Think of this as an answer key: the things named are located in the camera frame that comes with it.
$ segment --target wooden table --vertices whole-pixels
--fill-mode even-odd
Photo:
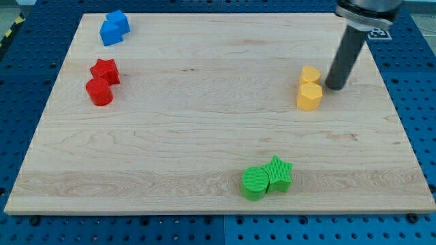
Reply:
[[[365,45],[347,86],[296,107],[304,65],[326,76],[333,14],[128,14],[103,47],[85,14],[5,211],[8,214],[372,214],[435,202]],[[114,101],[84,89],[115,59]],[[240,195],[245,169],[293,162],[288,193]]]

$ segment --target yellow hexagon block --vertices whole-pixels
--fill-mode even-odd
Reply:
[[[298,89],[297,106],[305,111],[311,111],[318,106],[322,99],[322,87],[313,82],[301,84]]]
[[[321,72],[318,69],[306,65],[302,68],[301,76],[300,76],[300,84],[305,84],[308,82],[314,82],[316,84],[320,83],[321,80]]]

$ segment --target blue pegboard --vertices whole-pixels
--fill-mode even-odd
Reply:
[[[40,0],[0,63],[0,208],[85,12],[333,12],[334,0]],[[436,184],[435,55],[407,11],[368,41],[430,186]],[[0,244],[436,243],[436,214],[410,216],[11,217]]]

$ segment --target red cylinder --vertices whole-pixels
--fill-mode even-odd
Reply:
[[[114,96],[109,88],[109,83],[104,78],[93,78],[86,85],[91,101],[94,105],[103,106],[109,104]]]

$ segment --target red block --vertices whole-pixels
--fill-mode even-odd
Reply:
[[[103,106],[109,104],[113,99],[109,83],[104,78],[93,78],[88,81],[86,90],[94,105]]]
[[[104,78],[108,81],[109,86],[119,84],[118,69],[116,68],[114,59],[102,60],[97,59],[97,63],[90,68],[94,78]]]

